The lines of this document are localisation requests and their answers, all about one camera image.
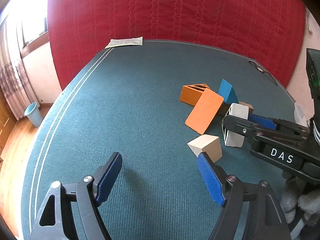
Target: orange triangular block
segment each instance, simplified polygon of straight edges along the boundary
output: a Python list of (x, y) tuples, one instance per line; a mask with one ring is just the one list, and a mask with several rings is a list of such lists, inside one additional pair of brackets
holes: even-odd
[(185, 124), (196, 132), (204, 134), (218, 112), (222, 102), (222, 96), (206, 88), (188, 116)]
[(207, 84), (183, 86), (180, 95), (180, 101), (195, 106), (206, 88), (209, 88)]

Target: baseboard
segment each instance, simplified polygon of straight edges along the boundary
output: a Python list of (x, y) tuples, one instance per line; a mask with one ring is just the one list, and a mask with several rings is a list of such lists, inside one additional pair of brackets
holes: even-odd
[(40, 103), (40, 107), (44, 108), (50, 108), (53, 105), (53, 103)]

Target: white block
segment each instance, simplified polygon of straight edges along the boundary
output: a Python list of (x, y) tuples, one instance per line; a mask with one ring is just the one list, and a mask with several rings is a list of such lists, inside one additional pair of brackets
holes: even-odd
[[(232, 103), (226, 115), (228, 114), (248, 120), (249, 107), (241, 104)], [(221, 127), (223, 132), (224, 144), (226, 146), (242, 147), (244, 142), (244, 136), (227, 130), (223, 126), (223, 120), (221, 121)]]
[(222, 157), (220, 139), (213, 135), (200, 135), (198, 138), (188, 143), (193, 153), (198, 157), (202, 152), (206, 152), (210, 159), (215, 163)]

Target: white lettering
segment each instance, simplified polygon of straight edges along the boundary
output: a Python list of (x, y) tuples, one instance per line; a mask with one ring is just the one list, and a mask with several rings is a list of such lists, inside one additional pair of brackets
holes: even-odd
[(293, 158), (292, 155), (289, 155), (288, 159), (289, 159), (290, 161), (287, 161), (288, 163), (291, 163), (291, 162), (292, 162), (292, 159), (291, 159), (290, 157)]
[(282, 159), (283, 160), (283, 156), (284, 156), (284, 154), (283, 154), (283, 152), (280, 154), (280, 156), (278, 157), (278, 159)]
[(277, 154), (277, 150), (276, 150), (276, 149), (274, 149), (274, 148), (272, 148), (271, 156), (276, 156), (276, 154)]

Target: window sill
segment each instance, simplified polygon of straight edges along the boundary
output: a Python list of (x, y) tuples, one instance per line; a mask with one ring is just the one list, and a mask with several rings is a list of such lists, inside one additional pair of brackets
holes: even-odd
[(48, 32), (45, 32), (21, 50), (21, 58), (24, 58), (26, 55), (29, 55), (31, 52), (38, 49), (47, 42), (49, 42), (49, 35)]

